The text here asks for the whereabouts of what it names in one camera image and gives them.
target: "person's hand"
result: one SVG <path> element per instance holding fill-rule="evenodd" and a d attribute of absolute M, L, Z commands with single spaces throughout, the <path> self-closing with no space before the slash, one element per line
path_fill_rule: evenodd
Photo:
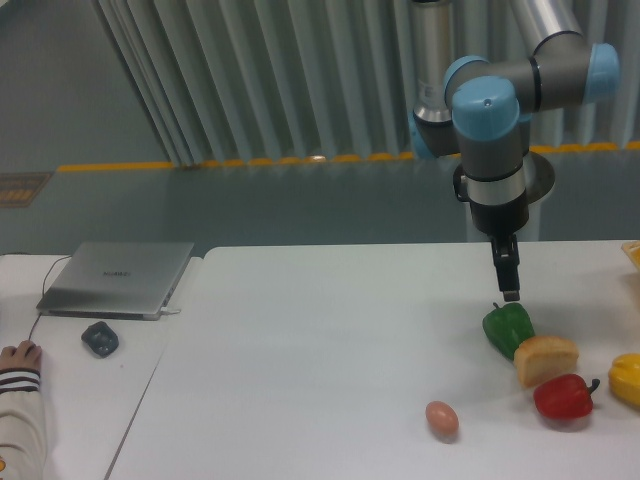
<path fill-rule="evenodd" d="M 40 372 L 42 348 L 30 340 L 25 340 L 18 347 L 5 347 L 0 353 L 0 370 L 21 368 Z"/>

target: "green bell pepper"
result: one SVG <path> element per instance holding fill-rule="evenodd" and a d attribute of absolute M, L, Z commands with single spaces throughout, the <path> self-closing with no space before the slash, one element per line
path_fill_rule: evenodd
<path fill-rule="evenodd" d="M 509 360 L 520 344 L 535 336 L 529 314 L 519 303 L 508 303 L 490 312 L 482 320 L 482 328 L 489 341 Z"/>

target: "robotic arm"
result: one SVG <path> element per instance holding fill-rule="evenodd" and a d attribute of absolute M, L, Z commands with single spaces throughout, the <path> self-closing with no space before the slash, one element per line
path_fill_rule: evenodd
<path fill-rule="evenodd" d="M 511 0 L 531 56 L 493 64 L 468 56 L 451 63 L 450 3 L 412 0 L 420 92 L 413 117 L 434 156 L 461 153 L 461 169 L 454 175 L 457 198 L 469 203 L 475 227 L 491 241 L 505 301 L 515 301 L 520 298 L 515 232 L 529 218 L 526 120 L 531 113 L 611 95 L 619 84 L 618 56 L 610 45 L 586 44 L 564 1 Z"/>

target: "striped sleeve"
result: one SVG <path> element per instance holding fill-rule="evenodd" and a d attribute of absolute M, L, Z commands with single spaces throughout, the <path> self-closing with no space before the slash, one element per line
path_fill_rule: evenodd
<path fill-rule="evenodd" d="M 5 392 L 37 392 L 40 373 L 26 368 L 0 370 L 0 394 Z"/>

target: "silver laptop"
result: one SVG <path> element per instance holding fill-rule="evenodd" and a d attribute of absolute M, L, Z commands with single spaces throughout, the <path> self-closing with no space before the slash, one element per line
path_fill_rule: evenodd
<path fill-rule="evenodd" d="M 193 243 L 80 245 L 38 303 L 43 315 L 157 320 Z"/>

